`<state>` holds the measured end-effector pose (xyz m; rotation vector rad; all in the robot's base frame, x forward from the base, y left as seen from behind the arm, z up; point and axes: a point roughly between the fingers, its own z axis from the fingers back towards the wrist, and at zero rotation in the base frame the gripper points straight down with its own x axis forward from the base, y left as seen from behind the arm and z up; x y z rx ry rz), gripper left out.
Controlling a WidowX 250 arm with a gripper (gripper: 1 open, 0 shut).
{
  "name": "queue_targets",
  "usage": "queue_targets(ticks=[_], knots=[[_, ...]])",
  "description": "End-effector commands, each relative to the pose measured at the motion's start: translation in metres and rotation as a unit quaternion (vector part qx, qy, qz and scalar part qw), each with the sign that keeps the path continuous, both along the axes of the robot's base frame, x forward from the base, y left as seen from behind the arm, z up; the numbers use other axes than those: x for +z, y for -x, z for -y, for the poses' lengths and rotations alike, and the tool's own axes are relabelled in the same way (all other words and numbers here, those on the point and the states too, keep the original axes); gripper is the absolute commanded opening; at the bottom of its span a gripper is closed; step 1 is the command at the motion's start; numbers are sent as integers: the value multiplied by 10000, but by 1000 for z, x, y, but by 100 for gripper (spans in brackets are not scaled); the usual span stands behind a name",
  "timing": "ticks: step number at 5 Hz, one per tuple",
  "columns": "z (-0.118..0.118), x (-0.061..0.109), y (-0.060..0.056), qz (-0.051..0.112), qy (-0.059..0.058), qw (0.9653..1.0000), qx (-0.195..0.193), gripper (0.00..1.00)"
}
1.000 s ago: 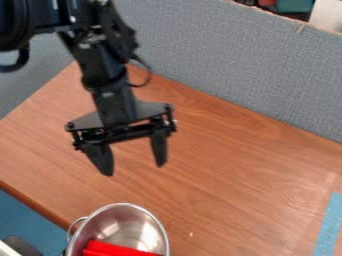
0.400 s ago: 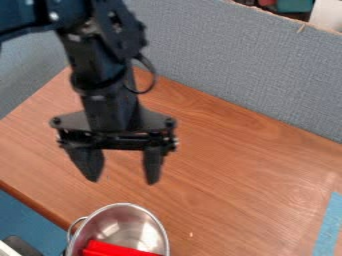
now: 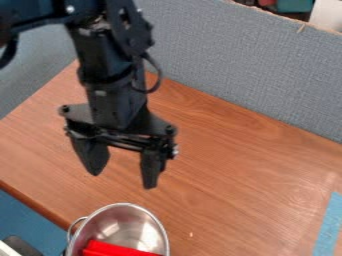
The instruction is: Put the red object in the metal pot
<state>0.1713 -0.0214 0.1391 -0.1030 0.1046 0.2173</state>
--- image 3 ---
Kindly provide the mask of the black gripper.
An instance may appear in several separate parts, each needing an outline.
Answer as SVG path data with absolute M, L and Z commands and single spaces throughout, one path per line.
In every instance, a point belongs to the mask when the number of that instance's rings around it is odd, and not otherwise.
M 140 153 L 143 187 L 157 186 L 168 159 L 177 154 L 176 127 L 148 110 L 148 88 L 141 79 L 84 83 L 87 103 L 61 105 L 65 135 L 73 151 L 92 176 L 109 160 L 109 147 Z

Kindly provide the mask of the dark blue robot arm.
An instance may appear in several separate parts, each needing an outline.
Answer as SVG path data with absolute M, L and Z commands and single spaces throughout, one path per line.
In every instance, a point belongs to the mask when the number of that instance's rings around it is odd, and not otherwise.
M 109 147 L 139 152 L 143 187 L 152 189 L 177 154 L 176 127 L 148 110 L 147 95 L 160 87 L 144 76 L 144 66 L 157 65 L 148 54 L 153 25 L 133 0 L 0 0 L 0 69 L 16 55 L 20 34 L 53 24 L 73 42 L 88 99 L 59 108 L 80 162 L 96 176 Z

